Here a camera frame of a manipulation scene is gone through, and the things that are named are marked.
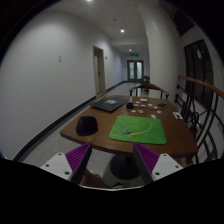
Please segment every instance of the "doorway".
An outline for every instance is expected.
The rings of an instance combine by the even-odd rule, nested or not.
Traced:
[[[142,82],[144,76],[144,61],[142,60],[128,60],[128,81]]]
[[[93,67],[96,95],[106,92],[104,53],[103,50],[93,46]]]

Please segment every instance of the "small object on table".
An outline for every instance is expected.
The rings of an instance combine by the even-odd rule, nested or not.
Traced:
[[[113,105],[113,104],[117,103],[117,101],[115,101],[115,100],[107,100],[104,103],[109,103],[109,104]]]
[[[147,99],[143,99],[143,98],[141,98],[140,101],[141,101],[141,102],[147,102],[148,100],[147,100]]]
[[[165,103],[160,103],[158,106],[162,107],[162,108],[165,108],[167,104]]]
[[[180,113],[178,113],[178,112],[173,112],[173,115],[174,115],[174,117],[175,117],[176,119],[178,119],[178,120],[183,119],[182,116],[180,115]]]
[[[134,108],[133,103],[128,102],[128,103],[126,104],[126,108],[127,108],[127,109],[133,109],[133,108]]]

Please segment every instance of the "black cap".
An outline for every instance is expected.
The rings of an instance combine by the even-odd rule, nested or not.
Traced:
[[[87,136],[92,135],[98,131],[97,121],[95,117],[83,116],[80,117],[76,126],[76,132],[78,135]]]

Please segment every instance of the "white wall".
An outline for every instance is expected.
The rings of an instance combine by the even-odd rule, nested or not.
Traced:
[[[150,76],[150,65],[149,65],[149,54],[148,53],[139,53],[138,57],[131,57],[131,54],[123,54],[123,80],[128,80],[128,60],[143,60],[144,61],[144,75]]]
[[[197,26],[195,25],[195,27],[193,27],[191,30],[189,30],[187,33],[185,33],[181,38],[181,46],[184,47],[192,44],[196,41],[199,40],[204,40],[207,47],[208,47],[208,51],[211,57],[211,61],[212,61],[212,67],[213,67],[213,75],[214,75],[214,86],[217,87],[218,89],[224,91],[224,67],[223,67],[223,63],[217,53],[217,51],[215,50],[213,44],[211,43],[211,41],[209,40],[209,38],[205,35],[205,33]],[[186,61],[182,61],[182,67],[184,68],[184,70],[186,71]],[[222,119],[222,121],[224,122],[224,103],[223,100],[220,98],[219,99],[219,104],[218,104],[218,108],[217,108],[217,114],[220,116],[220,118]],[[198,111],[199,113],[202,113],[204,111],[203,107],[200,106],[198,103],[196,103],[196,111]],[[201,116],[200,120],[203,123],[205,119],[205,115]],[[218,124],[218,120],[215,119],[213,122],[213,125],[211,127],[211,134],[214,137],[216,146],[217,146],[217,151],[218,151],[218,156],[219,158],[222,156],[223,150],[224,150],[224,138],[223,135],[219,129],[219,127],[217,126]],[[206,152],[204,150],[204,147],[202,147],[198,153],[199,155],[199,161],[203,162],[206,159]]]
[[[40,14],[15,38],[0,68],[0,149],[9,159],[96,95],[93,45],[108,58],[106,89],[122,82],[122,57],[110,38],[76,17]]]
[[[157,0],[149,0],[139,5],[138,9],[148,37],[150,82],[168,91],[169,100],[173,103],[177,76],[182,73],[180,62],[183,49],[180,38],[170,17],[159,7]]]
[[[117,37],[112,39],[113,46],[119,45],[147,45],[147,37]]]

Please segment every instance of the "gray floor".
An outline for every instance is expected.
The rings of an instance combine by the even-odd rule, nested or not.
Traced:
[[[129,89],[137,86],[136,83],[123,83],[118,87],[114,88],[106,95],[127,95],[129,96]],[[148,96],[147,93],[139,92],[141,96]],[[80,146],[79,144],[67,140],[60,135],[60,131],[70,123],[75,117],[77,117],[84,110],[89,108],[89,105],[80,109],[75,114],[71,115],[60,125],[55,127],[50,133],[45,135],[39,142],[37,142],[24,156],[20,159],[20,162],[34,165],[37,167],[42,166],[50,158],[52,158],[56,153],[62,152],[67,153],[72,149]],[[91,172],[99,174],[102,177],[102,180],[108,185],[113,186],[115,183],[120,182],[123,184],[124,188],[129,187],[139,187],[143,186],[144,183],[141,177],[132,180],[121,180],[116,178],[109,169],[109,163],[114,157],[114,154],[102,152],[96,149],[93,149],[89,162],[87,164],[87,169]]]

